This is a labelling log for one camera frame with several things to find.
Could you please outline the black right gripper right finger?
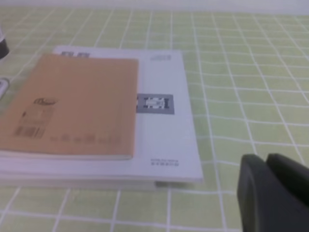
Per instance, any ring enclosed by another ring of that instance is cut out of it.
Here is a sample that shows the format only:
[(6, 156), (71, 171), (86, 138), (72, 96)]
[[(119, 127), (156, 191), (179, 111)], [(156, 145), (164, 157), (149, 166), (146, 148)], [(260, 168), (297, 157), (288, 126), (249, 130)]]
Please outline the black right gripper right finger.
[(278, 153), (269, 154), (266, 160), (276, 178), (304, 205), (309, 204), (309, 169)]

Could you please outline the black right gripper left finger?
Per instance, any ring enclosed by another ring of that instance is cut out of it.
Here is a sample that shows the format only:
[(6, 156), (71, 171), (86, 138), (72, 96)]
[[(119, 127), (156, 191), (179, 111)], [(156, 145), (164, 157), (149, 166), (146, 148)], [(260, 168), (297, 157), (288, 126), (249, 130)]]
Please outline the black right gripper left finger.
[(309, 205), (293, 196), (257, 155), (242, 156), (237, 199), (245, 232), (309, 230)]

